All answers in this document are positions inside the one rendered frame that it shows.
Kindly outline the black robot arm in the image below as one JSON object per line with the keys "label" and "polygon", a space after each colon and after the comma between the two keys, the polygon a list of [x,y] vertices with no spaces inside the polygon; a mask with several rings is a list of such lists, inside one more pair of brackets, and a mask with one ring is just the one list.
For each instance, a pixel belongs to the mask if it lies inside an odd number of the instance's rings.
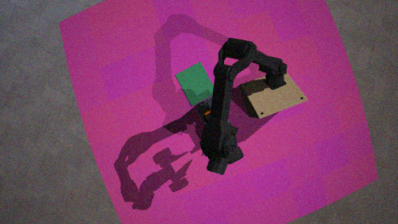
{"label": "black robot arm", "polygon": [[[224,64],[225,58],[239,61],[229,66]],[[286,85],[283,75],[287,73],[287,65],[282,59],[260,52],[251,41],[229,38],[223,44],[218,52],[218,63],[213,71],[215,81],[210,118],[203,127],[200,142],[202,152],[210,160],[207,170],[220,175],[225,174],[231,150],[237,144],[238,128],[231,126],[228,122],[233,80],[251,62],[259,64],[259,71],[266,73],[265,82],[273,90]]]}

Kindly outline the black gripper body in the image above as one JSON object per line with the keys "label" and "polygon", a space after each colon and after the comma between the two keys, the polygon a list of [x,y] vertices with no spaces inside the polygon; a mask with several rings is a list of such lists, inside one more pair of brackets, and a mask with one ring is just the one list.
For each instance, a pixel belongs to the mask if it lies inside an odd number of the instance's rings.
{"label": "black gripper body", "polygon": [[[210,118],[210,113],[207,114],[207,115],[205,115],[203,119],[204,119],[205,122],[207,123],[208,120],[209,120],[209,118]],[[233,149],[235,149],[235,150],[233,150]],[[242,159],[243,156],[244,156],[244,154],[243,154],[243,152],[241,151],[240,147],[237,148],[237,145],[236,145],[233,149],[231,150],[231,153],[230,153],[230,156],[231,156],[231,157],[230,157],[230,160],[229,160],[229,162],[228,162],[228,164],[230,164],[230,165],[231,165],[232,163],[234,163],[234,162],[236,162],[236,161]]]}

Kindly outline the orange l-shaped part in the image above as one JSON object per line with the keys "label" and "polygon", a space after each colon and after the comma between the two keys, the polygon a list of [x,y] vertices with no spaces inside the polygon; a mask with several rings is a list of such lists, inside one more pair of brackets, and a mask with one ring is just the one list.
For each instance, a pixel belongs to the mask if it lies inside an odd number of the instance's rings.
{"label": "orange l-shaped part", "polygon": [[210,107],[208,107],[208,108],[206,108],[206,109],[203,110],[203,112],[204,112],[205,115],[209,114],[210,111],[211,111]]}

